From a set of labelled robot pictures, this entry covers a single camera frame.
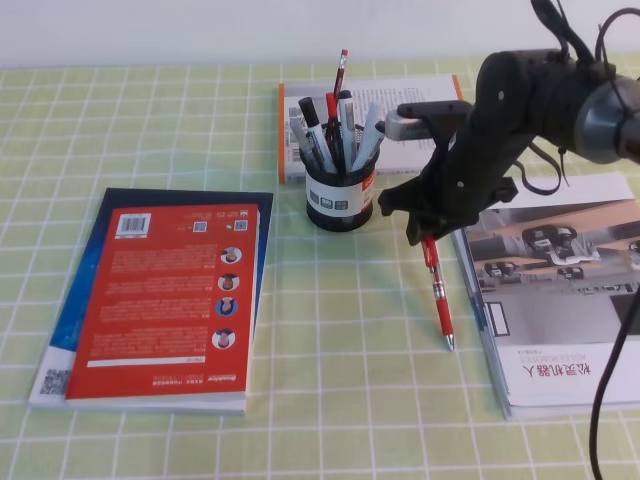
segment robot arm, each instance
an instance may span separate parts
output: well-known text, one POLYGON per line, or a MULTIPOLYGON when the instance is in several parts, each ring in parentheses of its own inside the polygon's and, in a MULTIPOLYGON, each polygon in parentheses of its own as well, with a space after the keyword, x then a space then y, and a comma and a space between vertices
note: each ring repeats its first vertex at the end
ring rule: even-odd
POLYGON ((537 136, 592 162, 640 163, 640 82, 594 60, 550 0, 532 4, 560 50, 490 55, 478 74, 474 106, 405 104, 387 116, 390 139, 433 137, 436 143, 418 177, 379 198, 383 215, 409 212, 411 245, 473 225, 482 210, 512 200, 517 189, 504 175, 537 136))

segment green checkered tablecloth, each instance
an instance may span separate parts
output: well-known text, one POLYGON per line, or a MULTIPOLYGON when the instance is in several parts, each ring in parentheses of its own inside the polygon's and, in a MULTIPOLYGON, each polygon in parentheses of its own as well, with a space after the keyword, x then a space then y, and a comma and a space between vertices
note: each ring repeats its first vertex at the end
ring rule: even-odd
MULTIPOLYGON (((350 63, 347 75, 457 73, 472 101, 481 61, 350 63)), ((640 76, 640 55, 614 62, 640 76)), ((590 478, 586 415, 503 420, 449 240, 453 354, 405 216, 328 234, 300 186, 278 185, 278 83, 334 75, 333 64, 0 72, 0 478, 590 478), (108 186, 276 194, 245 417, 26 406, 108 186)), ((630 162, 567 161, 568 174, 608 168, 640 193, 630 162)), ((640 411, 607 413, 600 443, 607 478, 640 479, 640 411)))

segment pen holder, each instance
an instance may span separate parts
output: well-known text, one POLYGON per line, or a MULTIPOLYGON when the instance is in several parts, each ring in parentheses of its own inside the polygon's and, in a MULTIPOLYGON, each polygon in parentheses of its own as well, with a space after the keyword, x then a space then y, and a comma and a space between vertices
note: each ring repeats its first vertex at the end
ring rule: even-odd
MULTIPOLYGON (((362 130, 356 125, 358 145, 362 130)), ((307 215, 316 226, 330 232, 349 232, 367 223, 373 213, 373 181, 379 155, 378 150, 369 165, 344 176, 307 169, 307 215)))

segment label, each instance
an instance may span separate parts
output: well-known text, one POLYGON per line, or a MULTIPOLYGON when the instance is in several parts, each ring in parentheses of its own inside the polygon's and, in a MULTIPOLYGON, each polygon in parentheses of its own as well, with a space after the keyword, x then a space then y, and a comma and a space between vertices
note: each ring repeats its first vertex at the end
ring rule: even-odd
POLYGON ((364 211, 373 200, 372 172, 362 183, 349 187, 331 187, 314 180, 307 173, 307 201, 329 217, 352 217, 364 211))

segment qr code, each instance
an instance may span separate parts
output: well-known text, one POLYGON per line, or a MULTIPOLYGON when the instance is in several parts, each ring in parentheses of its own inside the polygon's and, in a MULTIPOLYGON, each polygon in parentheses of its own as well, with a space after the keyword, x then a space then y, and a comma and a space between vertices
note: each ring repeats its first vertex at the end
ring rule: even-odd
POLYGON ((204 233, 207 231, 207 222, 193 222, 194 233, 204 233))
POLYGON ((236 220, 233 225, 233 230, 236 232, 246 232, 249 230, 249 220, 236 220))
POLYGON ((69 385, 71 370, 47 370, 44 384, 40 389, 40 394, 44 395, 65 395, 69 385))

